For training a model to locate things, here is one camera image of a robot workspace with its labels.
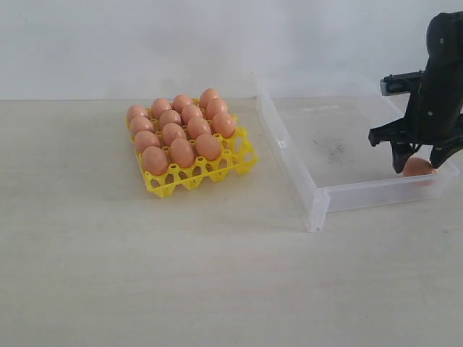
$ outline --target yellow egg tray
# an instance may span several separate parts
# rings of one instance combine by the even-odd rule
[[[193,99],[193,101],[196,105],[199,105],[198,99]],[[231,116],[237,123],[236,115],[232,114]],[[159,131],[158,120],[153,119],[152,122],[157,131],[156,135],[161,139],[162,133]],[[186,126],[184,125],[182,128],[187,133]],[[135,152],[146,189],[158,197],[170,197],[175,188],[179,186],[184,186],[187,190],[197,189],[206,177],[211,179],[212,182],[220,182],[232,170],[236,171],[238,175],[247,174],[258,162],[258,157],[252,143],[247,138],[247,130],[244,127],[237,127],[230,138],[223,138],[220,134],[214,134],[213,136],[217,137],[222,145],[221,154],[216,160],[210,161],[198,156],[195,163],[189,168],[180,168],[177,164],[171,163],[168,171],[161,176],[154,176],[145,171],[142,166],[141,153]],[[190,140],[190,143],[194,148],[195,140]],[[166,154],[169,154],[169,147],[165,146],[162,149]]]

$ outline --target egg tray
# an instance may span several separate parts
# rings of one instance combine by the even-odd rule
[[[198,99],[193,99],[193,101],[196,105],[199,104]],[[148,114],[151,113],[150,108],[147,108],[147,111]],[[237,123],[238,119],[236,115],[232,114],[231,116]],[[156,135],[162,142],[162,132],[159,131],[158,120],[152,119],[151,121],[156,130]],[[187,134],[187,138],[189,138],[187,127],[184,125],[182,128]],[[195,159],[195,163],[189,168],[180,168],[177,164],[171,163],[168,171],[161,176],[155,176],[145,171],[142,166],[142,154],[135,151],[146,189],[158,197],[170,197],[178,186],[184,186],[187,190],[197,189],[206,177],[211,179],[212,182],[220,182],[232,170],[237,172],[238,175],[250,172],[252,167],[258,162],[254,147],[247,138],[246,128],[237,127],[230,138],[224,138],[220,134],[214,134],[213,136],[220,140],[222,146],[221,154],[216,160],[207,160],[203,156],[198,156]],[[195,148],[195,140],[189,140],[189,142]],[[162,149],[170,159],[170,147],[164,146]]]

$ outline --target yellow plastic egg tray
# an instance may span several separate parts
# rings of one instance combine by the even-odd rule
[[[193,101],[197,106],[199,105],[199,99],[193,99]],[[223,138],[220,134],[213,135],[222,144],[221,155],[214,161],[198,156],[195,163],[189,168],[180,168],[177,164],[171,163],[164,175],[154,176],[143,169],[142,155],[135,152],[146,189],[158,197],[170,197],[178,186],[184,186],[187,190],[197,189],[206,177],[209,177],[213,182],[219,182],[223,181],[232,170],[235,170],[239,175],[251,171],[252,167],[258,162],[258,157],[247,138],[247,130],[238,126],[236,115],[232,114],[231,116],[237,123],[234,135],[230,138]],[[152,119],[151,121],[156,130],[156,135],[161,140],[162,133],[159,131],[158,120]],[[188,135],[187,127],[184,125],[182,128]],[[190,140],[190,143],[193,147],[195,146],[195,140]],[[166,154],[169,154],[169,147],[165,146],[163,150]]]

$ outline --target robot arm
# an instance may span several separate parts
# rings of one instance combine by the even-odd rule
[[[463,150],[463,12],[434,17],[426,46],[429,59],[424,72],[381,80],[384,96],[410,94],[404,117],[371,129],[368,137],[373,147],[391,143],[397,173],[423,145],[433,146],[434,168]]]

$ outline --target clear plastic container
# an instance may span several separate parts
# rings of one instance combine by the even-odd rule
[[[368,132],[403,117],[377,85],[356,74],[305,72],[258,81],[258,115],[306,228],[320,231],[328,212],[440,197],[458,168],[403,177],[390,144],[371,147]],[[429,158],[425,148],[418,156]]]

